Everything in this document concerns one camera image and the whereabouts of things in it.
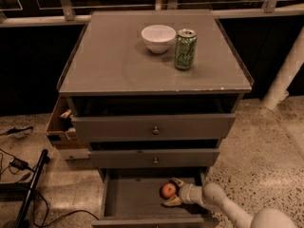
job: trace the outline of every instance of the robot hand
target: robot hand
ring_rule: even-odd
[[[164,206],[196,203],[210,211],[223,213],[237,228],[296,228],[289,217],[276,209],[265,208],[252,217],[231,201],[215,183],[207,183],[202,187],[176,178],[170,181],[179,187],[179,192],[163,202]]]

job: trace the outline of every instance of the can top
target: can top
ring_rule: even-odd
[[[190,28],[183,28],[179,31],[179,36],[184,38],[192,38],[195,37],[197,34],[194,30]]]

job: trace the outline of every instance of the white bowl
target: white bowl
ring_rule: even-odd
[[[173,28],[154,25],[142,30],[145,45],[154,53],[164,53],[175,45],[176,32]]]

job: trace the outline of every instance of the speckled floor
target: speckled floor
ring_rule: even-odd
[[[254,215],[263,207],[273,207],[287,214],[298,228],[304,227],[304,97],[289,97],[274,111],[258,99],[243,100],[237,119],[220,146],[220,155],[206,181],[220,185],[227,196]],[[39,181],[38,190],[49,204],[46,224],[74,211],[101,214],[103,184],[88,160],[65,161],[45,135],[50,114],[0,118],[0,133],[12,127],[33,125],[32,132],[0,137],[0,148],[33,166],[42,149],[48,150],[50,162]],[[3,154],[2,170],[11,157]],[[9,170],[1,182],[18,181],[27,171],[12,175]],[[0,199],[0,227],[10,227],[19,203]],[[30,227],[33,205],[28,211]],[[41,224],[46,211],[39,199],[35,222]],[[233,227],[222,214],[215,213],[218,228]],[[91,227],[88,213],[76,213],[50,227]]]

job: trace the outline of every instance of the green can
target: green can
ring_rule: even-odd
[[[194,62],[197,46],[197,34],[189,28],[181,29],[177,36],[175,47],[175,67],[181,70],[189,69]]]

